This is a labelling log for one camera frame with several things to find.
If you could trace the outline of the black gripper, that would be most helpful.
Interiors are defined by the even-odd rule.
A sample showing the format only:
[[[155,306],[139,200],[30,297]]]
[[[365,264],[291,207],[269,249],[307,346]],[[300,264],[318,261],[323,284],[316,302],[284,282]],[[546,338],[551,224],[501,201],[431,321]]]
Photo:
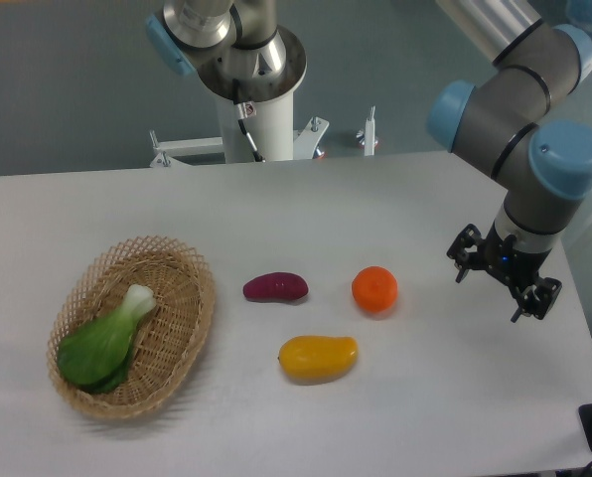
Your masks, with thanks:
[[[455,237],[446,254],[454,261],[461,283],[471,270],[486,270],[504,284],[517,303],[511,317],[543,320],[562,289],[562,282],[539,274],[554,246],[554,235],[541,235],[519,227],[512,220],[494,220],[484,238],[473,224]]]

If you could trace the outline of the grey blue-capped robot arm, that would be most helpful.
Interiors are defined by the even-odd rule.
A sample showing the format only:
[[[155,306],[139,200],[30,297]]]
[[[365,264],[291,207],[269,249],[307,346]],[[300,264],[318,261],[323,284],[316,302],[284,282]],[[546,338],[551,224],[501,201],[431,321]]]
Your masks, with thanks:
[[[542,319],[561,283],[540,268],[592,190],[592,128],[543,118],[590,75],[592,41],[572,25],[547,26],[525,1],[445,1],[442,9],[496,74],[481,86],[446,86],[427,131],[507,192],[490,230],[465,227],[447,254],[460,276],[483,270],[505,286],[517,317]],[[157,158],[216,147],[229,163],[317,156],[327,123],[292,128],[292,95],[307,62],[273,2],[168,1],[146,33],[172,71],[200,77],[220,116],[218,138],[155,142]]]

